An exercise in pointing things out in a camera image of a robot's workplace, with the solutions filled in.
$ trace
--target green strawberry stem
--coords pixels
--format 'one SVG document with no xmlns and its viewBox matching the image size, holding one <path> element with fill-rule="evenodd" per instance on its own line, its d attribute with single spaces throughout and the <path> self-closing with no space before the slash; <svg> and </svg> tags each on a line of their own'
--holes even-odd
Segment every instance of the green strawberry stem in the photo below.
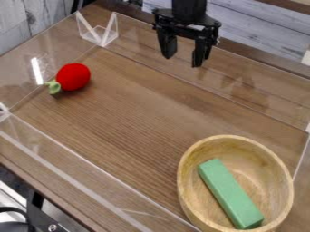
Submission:
<svg viewBox="0 0 310 232">
<path fill-rule="evenodd" d="M 51 95 L 55 95 L 62 91 L 62 85 L 56 82 L 56 80 L 46 82 L 46 85 L 48 86 Z"/>
</svg>

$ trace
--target strawberry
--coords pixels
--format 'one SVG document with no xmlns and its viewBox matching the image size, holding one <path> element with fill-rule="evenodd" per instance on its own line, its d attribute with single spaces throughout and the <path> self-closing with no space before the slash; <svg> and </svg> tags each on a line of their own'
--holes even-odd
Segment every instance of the strawberry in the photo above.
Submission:
<svg viewBox="0 0 310 232">
<path fill-rule="evenodd" d="M 50 94 L 60 91 L 75 91 L 82 89 L 91 80 L 91 72 L 87 66 L 80 63 L 66 64 L 56 76 L 56 80 L 47 82 Z"/>
</svg>

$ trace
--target round wooden bowl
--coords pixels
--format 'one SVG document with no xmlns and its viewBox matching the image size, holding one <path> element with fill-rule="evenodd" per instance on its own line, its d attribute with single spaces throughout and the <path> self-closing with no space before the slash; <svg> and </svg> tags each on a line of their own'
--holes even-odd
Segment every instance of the round wooden bowl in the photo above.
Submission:
<svg viewBox="0 0 310 232">
<path fill-rule="evenodd" d="M 277 154 L 254 140 L 219 135 L 195 143 L 178 168 L 178 194 L 191 223 L 207 232 L 237 232 L 211 191 L 205 185 L 198 165 L 218 158 L 238 180 L 265 222 L 251 232 L 275 231 L 291 210 L 294 188 L 289 170 Z"/>
</svg>

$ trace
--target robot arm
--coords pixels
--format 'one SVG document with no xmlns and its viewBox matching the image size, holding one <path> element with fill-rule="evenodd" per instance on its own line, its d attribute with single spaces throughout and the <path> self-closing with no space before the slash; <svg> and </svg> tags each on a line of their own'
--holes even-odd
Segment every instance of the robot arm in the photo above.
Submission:
<svg viewBox="0 0 310 232">
<path fill-rule="evenodd" d="M 178 50 L 176 36 L 195 40 L 193 67 L 201 67 L 209 59 L 213 46 L 218 44 L 221 22 L 206 14 L 207 0 L 172 0 L 172 9 L 155 9 L 154 29 L 162 55 L 170 59 Z"/>
</svg>

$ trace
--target green block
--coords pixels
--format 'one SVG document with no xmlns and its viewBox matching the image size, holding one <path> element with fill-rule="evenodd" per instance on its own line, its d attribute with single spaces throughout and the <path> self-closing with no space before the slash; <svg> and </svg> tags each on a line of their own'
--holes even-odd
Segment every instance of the green block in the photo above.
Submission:
<svg viewBox="0 0 310 232">
<path fill-rule="evenodd" d="M 199 175 L 209 186 L 237 229 L 262 225 L 265 216 L 219 159 L 199 165 Z"/>
</svg>

